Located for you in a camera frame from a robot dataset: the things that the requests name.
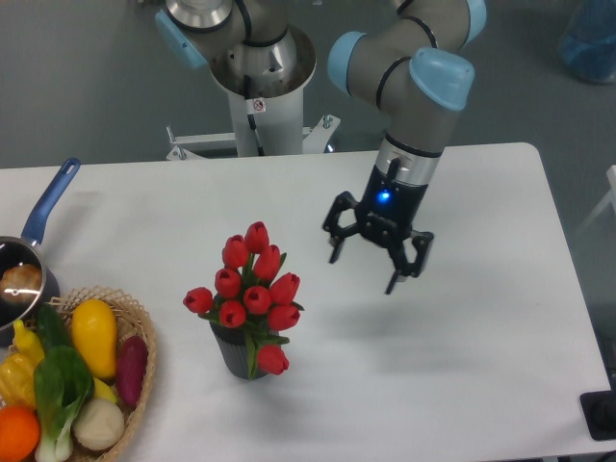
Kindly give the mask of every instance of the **artificial flower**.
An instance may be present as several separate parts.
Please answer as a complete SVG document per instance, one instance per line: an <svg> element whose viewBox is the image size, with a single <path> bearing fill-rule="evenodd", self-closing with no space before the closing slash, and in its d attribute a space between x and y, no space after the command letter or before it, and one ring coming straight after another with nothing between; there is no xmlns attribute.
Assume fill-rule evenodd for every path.
<svg viewBox="0 0 616 462"><path fill-rule="evenodd" d="M240 327L246 321L246 310L238 300L229 300L220 306L220 322L230 328Z"/></svg>
<svg viewBox="0 0 616 462"><path fill-rule="evenodd" d="M197 287L188 291L184 297L184 305L193 313L207 313L214 306L214 299L209 289Z"/></svg>
<svg viewBox="0 0 616 462"><path fill-rule="evenodd" d="M220 269L214 279L214 287L222 298L233 298L240 292L242 277L234 269Z"/></svg>
<svg viewBox="0 0 616 462"><path fill-rule="evenodd" d="M272 281L280 270L280 249L277 245L268 245L257 258L252 272L263 281Z"/></svg>
<svg viewBox="0 0 616 462"><path fill-rule="evenodd" d="M265 315L271 306L270 291L263 286L252 286L244 292L244 305L252 315Z"/></svg>
<svg viewBox="0 0 616 462"><path fill-rule="evenodd" d="M268 325L271 330L290 329L299 321L299 310L293 305L274 306L268 314Z"/></svg>
<svg viewBox="0 0 616 462"><path fill-rule="evenodd" d="M227 239L227 243L222 250L222 263L228 268L236 270L243 267L248 261L248 247L244 237L239 234Z"/></svg>
<svg viewBox="0 0 616 462"><path fill-rule="evenodd" d="M271 301L277 305L288 305L295 298L299 287L299 276L288 272L281 276L276 282L271 284L269 295Z"/></svg>
<svg viewBox="0 0 616 462"><path fill-rule="evenodd" d="M289 360L278 345L265 345L257 353L257 364L261 371L280 375L289 368Z"/></svg>
<svg viewBox="0 0 616 462"><path fill-rule="evenodd" d="M251 253L261 253L265 248L270 245L270 236L268 235L268 229L262 221L252 223L246 231L245 237L246 247Z"/></svg>

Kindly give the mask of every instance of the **bok choy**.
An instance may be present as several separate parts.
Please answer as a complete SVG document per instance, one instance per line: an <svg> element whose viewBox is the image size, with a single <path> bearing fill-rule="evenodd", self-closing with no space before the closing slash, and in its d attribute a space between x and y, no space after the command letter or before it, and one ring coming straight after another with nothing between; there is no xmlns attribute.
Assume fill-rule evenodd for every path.
<svg viewBox="0 0 616 462"><path fill-rule="evenodd" d="M70 428L90 396L93 381L86 363L70 346L54 346L35 370L40 443L38 462L63 462L73 451Z"/></svg>

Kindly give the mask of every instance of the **tulip bouquet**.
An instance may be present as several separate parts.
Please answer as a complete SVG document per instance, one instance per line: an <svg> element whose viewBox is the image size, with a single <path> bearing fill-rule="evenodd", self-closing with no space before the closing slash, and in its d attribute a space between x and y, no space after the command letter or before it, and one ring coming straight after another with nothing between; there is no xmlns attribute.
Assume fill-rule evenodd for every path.
<svg viewBox="0 0 616 462"><path fill-rule="evenodd" d="M294 301L299 277L290 272L274 281L287 254L270 244L265 224L257 221L245 236L230 237L222 250L224 268L216 273L215 295L205 287L186 294L184 305L203 320L244 334L248 378L258 370L281 374L289 360L277 332L297 324L301 305Z"/></svg>

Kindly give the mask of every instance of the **orange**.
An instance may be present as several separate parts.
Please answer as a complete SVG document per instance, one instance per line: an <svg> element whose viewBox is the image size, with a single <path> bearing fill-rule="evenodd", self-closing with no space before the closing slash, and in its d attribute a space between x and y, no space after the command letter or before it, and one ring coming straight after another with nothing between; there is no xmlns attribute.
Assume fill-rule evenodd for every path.
<svg viewBox="0 0 616 462"><path fill-rule="evenodd" d="M37 416L25 406L0 409L0 462L18 462L37 446L40 426Z"/></svg>

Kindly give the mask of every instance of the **saucepan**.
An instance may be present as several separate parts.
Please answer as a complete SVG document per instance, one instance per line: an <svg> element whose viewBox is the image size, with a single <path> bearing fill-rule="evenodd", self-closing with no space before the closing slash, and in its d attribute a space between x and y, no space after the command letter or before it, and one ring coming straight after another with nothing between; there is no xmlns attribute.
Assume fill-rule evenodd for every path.
<svg viewBox="0 0 616 462"><path fill-rule="evenodd" d="M13 342L13 323L32 317L40 305L60 295L56 276L43 263L42 243L52 209L81 166L64 162L28 216L21 237L0 236L0 347Z"/></svg>

